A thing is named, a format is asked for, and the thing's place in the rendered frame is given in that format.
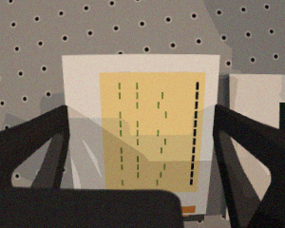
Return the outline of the large grey flat plate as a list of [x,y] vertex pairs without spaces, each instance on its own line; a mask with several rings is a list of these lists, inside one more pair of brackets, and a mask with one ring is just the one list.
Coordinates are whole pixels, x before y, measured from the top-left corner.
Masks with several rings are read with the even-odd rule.
[[66,104],[63,55],[217,54],[285,75],[285,0],[0,0],[0,131]]

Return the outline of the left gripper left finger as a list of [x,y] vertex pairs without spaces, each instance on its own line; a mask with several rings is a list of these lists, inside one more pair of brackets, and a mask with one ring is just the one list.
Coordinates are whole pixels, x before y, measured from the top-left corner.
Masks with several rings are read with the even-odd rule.
[[13,171],[51,140],[31,187],[60,188],[69,137],[67,105],[0,131],[0,186],[12,186]]

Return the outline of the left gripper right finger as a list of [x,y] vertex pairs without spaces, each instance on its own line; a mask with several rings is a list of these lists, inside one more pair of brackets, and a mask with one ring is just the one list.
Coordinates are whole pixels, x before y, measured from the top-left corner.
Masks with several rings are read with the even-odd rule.
[[[262,200],[231,138],[269,169]],[[213,141],[231,228],[285,228],[285,131],[215,104]]]

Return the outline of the white gel cassette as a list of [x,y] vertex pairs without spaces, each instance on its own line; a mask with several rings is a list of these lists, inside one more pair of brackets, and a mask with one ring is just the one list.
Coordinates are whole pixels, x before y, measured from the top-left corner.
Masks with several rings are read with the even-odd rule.
[[206,214],[217,54],[63,55],[76,189],[164,189]]

